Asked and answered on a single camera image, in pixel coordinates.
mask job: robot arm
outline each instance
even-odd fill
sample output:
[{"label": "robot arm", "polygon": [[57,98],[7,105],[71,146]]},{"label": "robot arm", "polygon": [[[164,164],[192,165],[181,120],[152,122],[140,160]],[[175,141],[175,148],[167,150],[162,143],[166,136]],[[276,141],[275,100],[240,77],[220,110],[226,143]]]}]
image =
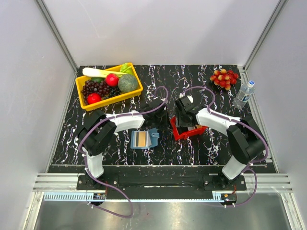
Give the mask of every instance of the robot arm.
[{"label": "robot arm", "polygon": [[165,106],[149,114],[141,115],[140,112],[151,111],[162,103],[162,100],[155,99],[150,105],[147,104],[139,111],[129,112],[129,114],[133,114],[132,116],[123,116],[123,114],[121,114],[121,116],[116,117],[116,115],[113,114],[104,114],[101,110],[96,110],[90,115],[85,115],[84,126],[77,131],[79,140],[82,140],[89,130],[99,121],[106,117],[115,116],[115,118],[107,120],[98,126],[96,130],[87,137],[82,146],[83,151],[87,154],[86,160],[88,168],[95,178],[98,178],[104,172],[102,166],[102,153],[108,146],[113,134],[131,128],[138,129],[142,126],[149,127],[150,125],[154,125],[158,127],[162,124],[162,121],[166,120],[168,117]]},{"label": "robot arm", "polygon": [[243,122],[263,137],[252,117],[231,117],[215,111],[208,111],[208,108],[193,103],[191,96],[178,99],[176,105],[179,126],[207,126],[228,136],[233,156],[222,169],[227,180],[235,179],[250,161],[265,150],[264,144],[253,132],[233,121]]}]

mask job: red apple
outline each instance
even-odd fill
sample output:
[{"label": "red apple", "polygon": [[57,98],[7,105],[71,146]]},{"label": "red apple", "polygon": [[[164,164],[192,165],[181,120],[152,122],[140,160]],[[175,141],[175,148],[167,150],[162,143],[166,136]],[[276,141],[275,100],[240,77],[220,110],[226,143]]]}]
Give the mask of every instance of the red apple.
[{"label": "red apple", "polygon": [[235,84],[236,84],[236,79],[232,78],[232,79],[230,80],[230,84],[235,85]]},{"label": "red apple", "polygon": [[212,75],[211,77],[210,77],[210,80],[211,81],[214,81],[216,79],[216,76],[215,75]]},{"label": "red apple", "polygon": [[214,75],[215,75],[216,77],[218,77],[220,74],[221,74],[220,71],[218,71],[218,70],[215,70],[215,71],[214,71]]},{"label": "red apple", "polygon": [[221,74],[221,75],[219,75],[218,80],[219,80],[219,81],[224,81],[224,80],[225,80],[224,75],[222,75],[222,74]]},{"label": "red apple", "polygon": [[231,88],[231,85],[229,85],[229,84],[225,85],[226,90],[230,90],[230,88]]},{"label": "red apple", "polygon": [[97,93],[91,93],[90,95],[88,95],[88,97],[87,97],[87,102],[89,103],[89,104],[94,104],[94,103],[96,103],[96,102],[99,102],[99,101],[101,101],[101,97],[99,96],[99,94],[97,94]]},{"label": "red apple", "polygon": [[224,76],[225,76],[225,81],[227,81],[227,80],[229,80],[229,79],[230,79],[229,74],[225,74]]},{"label": "red apple", "polygon": [[220,87],[224,88],[226,85],[226,82],[225,81],[220,81]]},{"label": "red apple", "polygon": [[215,84],[215,85],[219,85],[219,84],[220,84],[220,81],[219,81],[218,79],[215,79],[215,80],[214,80],[214,84]]},{"label": "red apple", "polygon": [[116,74],[110,73],[106,77],[106,83],[111,87],[116,87],[118,85],[119,78]]}]

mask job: white wall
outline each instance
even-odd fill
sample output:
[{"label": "white wall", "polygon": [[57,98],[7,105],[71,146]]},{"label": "white wall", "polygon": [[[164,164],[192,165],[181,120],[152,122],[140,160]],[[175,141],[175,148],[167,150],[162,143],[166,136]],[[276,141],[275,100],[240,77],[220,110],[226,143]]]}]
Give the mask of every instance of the white wall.
[{"label": "white wall", "polygon": [[17,230],[73,72],[33,0],[0,1],[0,222]]},{"label": "white wall", "polygon": [[243,65],[277,2],[45,0],[78,65]]},{"label": "white wall", "polygon": [[289,1],[250,68],[255,95],[282,173],[307,223],[307,2]]}]

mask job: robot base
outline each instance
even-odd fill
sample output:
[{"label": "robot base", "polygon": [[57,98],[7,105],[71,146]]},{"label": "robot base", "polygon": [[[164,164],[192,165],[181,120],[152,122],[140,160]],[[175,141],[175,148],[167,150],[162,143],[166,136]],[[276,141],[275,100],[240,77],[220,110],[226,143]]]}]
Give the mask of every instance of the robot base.
[{"label": "robot base", "polygon": [[[98,180],[118,187],[118,175],[101,175]],[[105,190],[106,187],[95,182],[90,176],[84,172],[84,175],[78,176],[77,190]]]},{"label": "robot base", "polygon": [[246,191],[246,183],[244,176],[240,175],[232,181],[224,180],[222,175],[206,175],[203,176],[204,189],[206,191]]}]

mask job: blue object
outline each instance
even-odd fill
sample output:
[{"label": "blue object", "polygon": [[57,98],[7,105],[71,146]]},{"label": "blue object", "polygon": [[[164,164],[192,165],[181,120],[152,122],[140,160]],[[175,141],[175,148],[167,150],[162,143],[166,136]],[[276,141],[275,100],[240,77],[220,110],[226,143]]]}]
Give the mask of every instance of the blue object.
[{"label": "blue object", "polygon": [[[145,145],[143,146],[138,146],[138,137],[140,133],[145,133]],[[158,145],[158,138],[160,137],[160,134],[158,133],[158,129],[152,128],[147,131],[132,131],[132,137],[131,137],[131,145],[130,147],[132,149],[137,149],[137,150],[144,150],[144,149],[149,149],[152,147],[156,147]]]}]

